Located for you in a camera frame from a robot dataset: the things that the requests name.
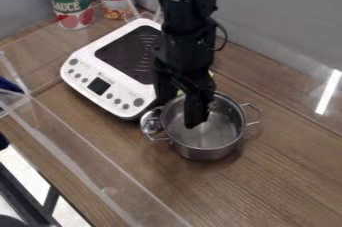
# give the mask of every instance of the floor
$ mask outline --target floor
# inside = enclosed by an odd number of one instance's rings
[[[28,164],[14,148],[0,151],[0,162],[14,175],[16,179],[24,185],[29,193],[33,195],[40,204],[44,203],[49,189],[49,184],[37,174],[32,166]],[[0,214],[12,216],[20,219],[4,197],[0,195]],[[82,220],[66,201],[60,197],[57,206],[53,212],[53,217],[62,227],[88,227],[88,223]]]

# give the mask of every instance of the stainless steel pot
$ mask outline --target stainless steel pot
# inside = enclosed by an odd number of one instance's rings
[[[193,129],[184,126],[185,96],[175,98],[164,107],[147,112],[140,120],[143,133],[151,141],[169,141],[175,151],[187,159],[209,161],[223,158],[236,147],[245,127],[260,122],[261,111],[249,103],[239,105],[231,98],[215,93],[208,121]],[[244,107],[257,113],[257,120],[247,122]]]

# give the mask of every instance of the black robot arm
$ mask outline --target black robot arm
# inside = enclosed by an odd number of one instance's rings
[[[157,99],[164,104],[176,96],[177,89],[185,93],[184,124],[193,128],[207,121],[216,89],[208,74],[219,26],[209,17],[217,9],[216,0],[159,0],[159,3],[164,23],[161,43],[153,49]]]

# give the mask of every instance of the white wall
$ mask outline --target white wall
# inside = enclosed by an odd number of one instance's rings
[[[139,0],[148,9],[156,0]],[[229,38],[300,68],[307,58],[342,69],[342,0],[220,0]],[[0,0],[0,37],[50,15],[48,0]]]

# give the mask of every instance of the pot rim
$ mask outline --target pot rim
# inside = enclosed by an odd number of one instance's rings
[[[224,95],[223,93],[220,92],[215,92],[215,97],[220,97],[223,98],[225,101],[229,102],[231,105],[235,106],[236,110],[239,111],[240,113],[240,117],[241,117],[241,129],[240,129],[240,132],[239,132],[239,135],[235,137],[233,141],[228,144],[225,144],[224,146],[220,146],[220,147],[215,147],[215,148],[199,148],[199,147],[192,147],[192,146],[188,146],[187,144],[179,142],[175,140],[175,138],[169,135],[169,132],[167,132],[165,130],[165,120],[164,120],[164,114],[165,114],[165,111],[167,109],[172,106],[172,104],[175,104],[176,102],[179,102],[180,100],[184,99],[185,95],[181,95],[179,97],[176,97],[173,100],[168,101],[165,106],[163,107],[163,110],[161,110],[161,114],[160,114],[160,123],[161,123],[161,127],[163,127],[163,131],[167,135],[167,137],[169,138],[171,142],[172,143],[176,143],[179,145],[181,145],[183,147],[188,148],[188,149],[193,149],[193,150],[199,150],[199,151],[213,151],[213,150],[220,150],[220,149],[225,149],[227,147],[232,146],[233,144],[236,144],[236,142],[241,139],[243,135],[244,135],[244,132],[245,132],[245,129],[247,129],[247,122],[245,122],[245,114],[244,114],[244,111],[240,107],[240,105],[237,104],[236,101],[233,101],[227,95]]]

